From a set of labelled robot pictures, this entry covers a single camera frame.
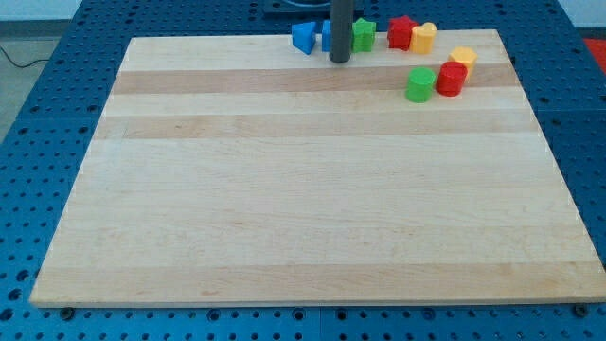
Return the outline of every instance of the toy block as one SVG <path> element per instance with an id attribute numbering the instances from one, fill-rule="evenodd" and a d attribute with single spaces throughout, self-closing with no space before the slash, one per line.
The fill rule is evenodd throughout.
<path id="1" fill-rule="evenodd" d="M 377 23 L 369 22 L 364 18 L 358 19 L 353 23 L 353 41 L 351 43 L 352 52 L 370 52 L 375 44 L 375 32 Z"/>
<path id="2" fill-rule="evenodd" d="M 467 78 L 468 80 L 472 75 L 473 69 L 475 68 L 475 62 L 477 61 L 477 53 L 470 47 L 459 46 L 456 47 L 448 55 L 448 60 L 451 62 L 463 63 L 467 67 Z"/>
<path id="3" fill-rule="evenodd" d="M 322 23 L 322 52 L 330 52 L 330 20 Z"/>
<path id="4" fill-rule="evenodd" d="M 418 54 L 430 54 L 434 48 L 437 28 L 434 23 L 425 23 L 419 27 L 413 27 L 413 35 L 410 40 L 410 50 Z"/>
<path id="5" fill-rule="evenodd" d="M 428 101 L 434 92 L 436 73 L 428 67 L 416 67 L 408 75 L 406 98 L 415 103 Z"/>
<path id="6" fill-rule="evenodd" d="M 293 46 L 307 55 L 312 54 L 315 45 L 315 22 L 293 25 L 292 31 Z"/>
<path id="7" fill-rule="evenodd" d="M 446 62 L 439 69 L 436 90 L 443 96 L 456 96 L 461 93 L 466 77 L 467 67 L 463 63 Z"/>
<path id="8" fill-rule="evenodd" d="M 413 35 L 413 27 L 417 27 L 418 25 L 416 21 L 411 20 L 407 15 L 389 19 L 389 29 L 387 30 L 389 48 L 399 48 L 408 51 Z"/>

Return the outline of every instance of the blue triangular block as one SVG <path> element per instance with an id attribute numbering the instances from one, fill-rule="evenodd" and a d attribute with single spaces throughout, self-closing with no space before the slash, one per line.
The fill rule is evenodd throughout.
<path id="1" fill-rule="evenodd" d="M 315 22 L 293 25 L 292 30 L 293 46 L 305 54 L 311 54 L 315 45 Z"/>
<path id="2" fill-rule="evenodd" d="M 322 52 L 330 52 L 330 20 L 322 23 Z"/>

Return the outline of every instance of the green block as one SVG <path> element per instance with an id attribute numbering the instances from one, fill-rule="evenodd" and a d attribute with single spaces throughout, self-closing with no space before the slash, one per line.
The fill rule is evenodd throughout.
<path id="1" fill-rule="evenodd" d="M 436 73 L 427 67 L 416 67 L 408 75 L 406 98 L 415 103 L 428 101 L 434 93 Z"/>
<path id="2" fill-rule="evenodd" d="M 353 39 L 351 40 L 351 51 L 370 52 L 375 44 L 375 33 L 377 32 L 377 23 L 369 22 L 364 18 L 358 19 L 353 23 Z"/>

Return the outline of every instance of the wood grain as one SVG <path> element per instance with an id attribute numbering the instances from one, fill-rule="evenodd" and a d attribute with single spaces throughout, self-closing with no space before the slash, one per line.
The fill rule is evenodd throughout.
<path id="1" fill-rule="evenodd" d="M 592 302 L 606 274 L 493 30 L 343 65 L 288 36 L 129 45 L 40 307 Z M 468 45 L 462 94 L 404 98 Z"/>

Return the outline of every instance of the yellow block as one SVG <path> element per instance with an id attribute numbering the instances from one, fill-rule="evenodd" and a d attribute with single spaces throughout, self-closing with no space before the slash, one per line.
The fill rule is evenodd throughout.
<path id="1" fill-rule="evenodd" d="M 477 61 L 477 53 L 470 47 L 459 46 L 456 47 L 449 55 L 448 60 L 451 62 L 459 62 L 467 67 L 467 78 L 468 80 L 472 75 L 473 69 L 475 68 L 475 62 Z"/>
<path id="2" fill-rule="evenodd" d="M 418 54 L 430 54 L 434 48 L 437 28 L 434 23 L 425 23 L 419 27 L 413 27 L 413 36 L 410 41 L 410 50 Z"/>

